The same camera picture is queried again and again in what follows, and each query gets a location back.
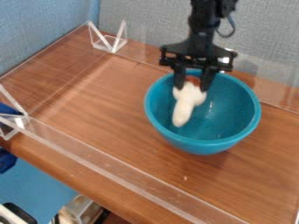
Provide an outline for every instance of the wooden surface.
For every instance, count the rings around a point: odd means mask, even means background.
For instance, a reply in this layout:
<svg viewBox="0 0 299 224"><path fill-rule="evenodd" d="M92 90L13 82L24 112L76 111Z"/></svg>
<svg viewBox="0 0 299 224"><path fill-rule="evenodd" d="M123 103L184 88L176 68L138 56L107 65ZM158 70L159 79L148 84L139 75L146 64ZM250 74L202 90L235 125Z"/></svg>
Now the wooden surface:
<svg viewBox="0 0 299 224"><path fill-rule="evenodd" d="M262 122L242 143L215 156L188 155L164 141L144 114L146 91L166 73L146 64L159 58L158 49L144 46L148 52L143 56L146 63L140 63L98 52L90 48L87 37L83 27L3 79L32 116L248 223L294 223L299 192L298 114L263 104ZM131 46L138 43L131 42L122 53L134 58L138 51ZM298 109L296 89L243 73L234 75L260 89L262 100L268 97L275 105L279 101L276 106ZM268 93L272 85L286 91L284 97L275 100ZM27 136L16 136L8 147L130 222L186 223Z"/></svg>

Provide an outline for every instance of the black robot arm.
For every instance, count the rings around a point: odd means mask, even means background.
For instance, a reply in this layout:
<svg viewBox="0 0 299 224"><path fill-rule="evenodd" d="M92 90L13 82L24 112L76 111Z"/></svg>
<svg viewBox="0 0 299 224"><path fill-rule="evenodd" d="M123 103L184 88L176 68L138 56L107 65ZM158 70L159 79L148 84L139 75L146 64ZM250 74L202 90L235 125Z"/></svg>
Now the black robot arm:
<svg viewBox="0 0 299 224"><path fill-rule="evenodd" d="M238 0L191 0L190 36L180 43L162 46L160 65L172 68L174 85L179 89L183 88L187 68L202 69L203 92L208 91L216 73L232 69L238 53L214 45L212 40L220 27L220 19L231 19L230 13L235 10L236 2Z"/></svg>

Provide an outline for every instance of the teal bowl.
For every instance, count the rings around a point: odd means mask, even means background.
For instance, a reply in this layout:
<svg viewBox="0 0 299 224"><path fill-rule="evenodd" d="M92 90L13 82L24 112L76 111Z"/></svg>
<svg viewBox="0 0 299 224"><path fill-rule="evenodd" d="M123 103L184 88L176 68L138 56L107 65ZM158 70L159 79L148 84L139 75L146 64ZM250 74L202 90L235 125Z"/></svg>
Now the teal bowl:
<svg viewBox="0 0 299 224"><path fill-rule="evenodd" d="M188 75L200 76L200 70ZM166 75L148 89L144 112L155 129L170 144L196 155L230 149L258 126L262 108L250 87L236 78L218 73L206 102L195 108L191 120L176 128L172 123L174 74Z"/></svg>

